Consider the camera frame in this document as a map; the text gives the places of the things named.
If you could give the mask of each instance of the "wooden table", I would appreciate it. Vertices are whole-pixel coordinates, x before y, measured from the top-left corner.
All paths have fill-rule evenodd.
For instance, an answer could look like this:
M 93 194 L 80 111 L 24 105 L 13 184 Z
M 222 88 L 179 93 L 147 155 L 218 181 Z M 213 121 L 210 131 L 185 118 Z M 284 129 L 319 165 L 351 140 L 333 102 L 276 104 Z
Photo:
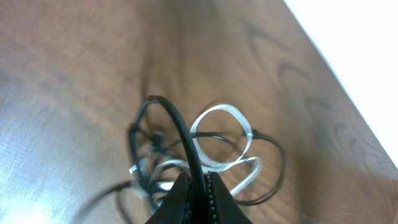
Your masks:
M 66 223 L 99 191 L 131 179 L 126 128 L 153 94 L 189 126 L 209 105 L 231 103 L 283 145 L 282 189 L 243 208 L 254 223 L 392 223 L 397 169 L 275 0 L 0 2 L 0 220 Z M 159 108 L 148 120 L 174 138 Z M 200 129 L 240 132 L 221 112 Z M 212 157 L 236 157 L 213 143 L 203 143 Z M 266 191 L 279 170 L 271 145 L 256 142 L 249 155 L 264 171 L 240 199 Z M 222 177 L 231 187 L 245 175 Z M 144 203 L 126 198 L 144 223 Z M 122 222 L 112 197 L 85 221 Z

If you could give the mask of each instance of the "wooden surface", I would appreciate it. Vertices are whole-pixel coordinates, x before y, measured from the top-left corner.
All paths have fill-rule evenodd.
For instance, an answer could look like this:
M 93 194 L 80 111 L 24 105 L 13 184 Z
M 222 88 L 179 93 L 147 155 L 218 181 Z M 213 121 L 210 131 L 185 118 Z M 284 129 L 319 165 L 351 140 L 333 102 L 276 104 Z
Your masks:
M 243 208 L 254 223 L 393 222 L 397 169 L 276 0 L 1 1 L 0 220 L 68 223 L 99 191 L 130 179 L 126 127 L 152 94 L 169 98 L 187 125 L 209 105 L 231 103 L 286 148 L 283 188 Z M 158 109 L 150 123 L 175 137 Z M 200 129 L 239 133 L 230 121 L 215 113 Z M 229 150 L 203 145 L 214 158 Z M 268 144 L 249 155 L 264 171 L 240 199 L 267 190 L 279 169 Z M 223 179 L 232 186 L 245 174 Z M 130 214 L 144 223 L 133 195 Z M 112 197 L 86 218 L 121 222 Z

